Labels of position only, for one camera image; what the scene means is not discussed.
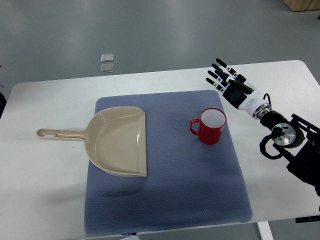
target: blue mat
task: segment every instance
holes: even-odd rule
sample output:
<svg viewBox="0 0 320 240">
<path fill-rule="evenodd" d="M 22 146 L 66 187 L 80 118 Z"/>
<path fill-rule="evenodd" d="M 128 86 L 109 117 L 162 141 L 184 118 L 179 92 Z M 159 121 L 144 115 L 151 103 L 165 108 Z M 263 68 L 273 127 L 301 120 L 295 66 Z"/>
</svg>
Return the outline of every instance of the blue mat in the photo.
<svg viewBox="0 0 320 240">
<path fill-rule="evenodd" d="M 251 219 L 228 124 L 214 145 L 201 143 L 189 129 L 190 120 L 204 109 L 223 109 L 217 92 L 104 97 L 97 101 L 95 113 L 118 106 L 136 106 L 146 113 L 148 177 L 112 176 L 89 162 L 84 206 L 88 234 L 161 231 Z"/>
</svg>

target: robotic arm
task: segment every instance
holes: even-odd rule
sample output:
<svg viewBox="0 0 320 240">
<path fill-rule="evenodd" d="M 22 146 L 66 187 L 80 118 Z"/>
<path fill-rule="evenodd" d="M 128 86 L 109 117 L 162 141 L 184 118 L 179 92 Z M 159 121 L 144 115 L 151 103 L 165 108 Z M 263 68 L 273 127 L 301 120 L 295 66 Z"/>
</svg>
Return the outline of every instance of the robotic arm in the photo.
<svg viewBox="0 0 320 240">
<path fill-rule="evenodd" d="M 292 120 L 288 121 L 279 112 L 272 110 L 268 94 L 261 98 L 258 89 L 243 75 L 222 60 L 217 58 L 216 61 L 222 68 L 213 63 L 214 72 L 209 70 L 208 73 L 214 80 L 207 77 L 206 81 L 221 92 L 232 106 L 246 111 L 271 131 L 270 135 L 261 141 L 260 152 L 273 160 L 285 157 L 289 161 L 286 166 L 288 171 L 303 182 L 314 186 L 317 195 L 320 196 L 320 128 L 295 114 L 292 114 Z M 306 132 L 307 142 L 294 156 L 287 149 L 296 148 L 303 143 L 303 131 Z M 267 153 L 266 144 L 269 140 L 273 140 L 272 146 L 279 152 L 278 155 L 272 156 Z"/>
</svg>

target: white table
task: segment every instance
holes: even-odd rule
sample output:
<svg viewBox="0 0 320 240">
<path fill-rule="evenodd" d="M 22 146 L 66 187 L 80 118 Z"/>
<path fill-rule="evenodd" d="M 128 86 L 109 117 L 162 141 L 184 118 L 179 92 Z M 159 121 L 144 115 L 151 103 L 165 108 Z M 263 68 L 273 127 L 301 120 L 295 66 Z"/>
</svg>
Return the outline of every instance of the white table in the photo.
<svg viewBox="0 0 320 240">
<path fill-rule="evenodd" d="M 288 120 L 295 113 L 320 127 L 320 86 L 303 62 L 233 67 L 261 95 L 270 94 L 273 110 Z M 213 89 L 205 81 L 208 69 L 17 84 L 0 120 L 0 239 L 88 236 L 84 203 L 89 160 L 84 144 L 40 140 L 38 129 L 85 129 L 101 97 Z M 270 160 L 259 152 L 270 131 L 222 96 L 221 101 L 253 211 L 251 222 L 318 215 L 320 197 L 314 187 L 289 173 L 286 159 Z"/>
</svg>

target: gray floor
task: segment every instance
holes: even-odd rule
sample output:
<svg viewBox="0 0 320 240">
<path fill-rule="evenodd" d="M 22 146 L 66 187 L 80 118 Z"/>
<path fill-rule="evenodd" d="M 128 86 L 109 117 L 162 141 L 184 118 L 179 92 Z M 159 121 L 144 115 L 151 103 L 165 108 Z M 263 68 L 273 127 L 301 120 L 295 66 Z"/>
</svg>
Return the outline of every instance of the gray floor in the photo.
<svg viewBox="0 0 320 240">
<path fill-rule="evenodd" d="M 0 0 L 0 91 L 17 83 L 301 60 L 320 81 L 320 11 L 282 0 Z M 270 222 L 275 240 L 319 239 L 320 222 Z M 143 235 L 156 239 L 260 239 L 255 224 Z"/>
</svg>

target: beige dustpan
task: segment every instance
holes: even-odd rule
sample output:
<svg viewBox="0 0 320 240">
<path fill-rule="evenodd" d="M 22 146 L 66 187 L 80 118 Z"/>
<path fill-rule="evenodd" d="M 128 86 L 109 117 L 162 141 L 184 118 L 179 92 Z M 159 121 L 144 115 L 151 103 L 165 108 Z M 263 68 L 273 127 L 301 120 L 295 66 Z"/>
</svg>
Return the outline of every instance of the beige dustpan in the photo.
<svg viewBox="0 0 320 240">
<path fill-rule="evenodd" d="M 120 177 L 146 177 L 146 114 L 134 106 L 98 112 L 83 131 L 39 129 L 45 140 L 83 141 L 90 161 Z"/>
</svg>

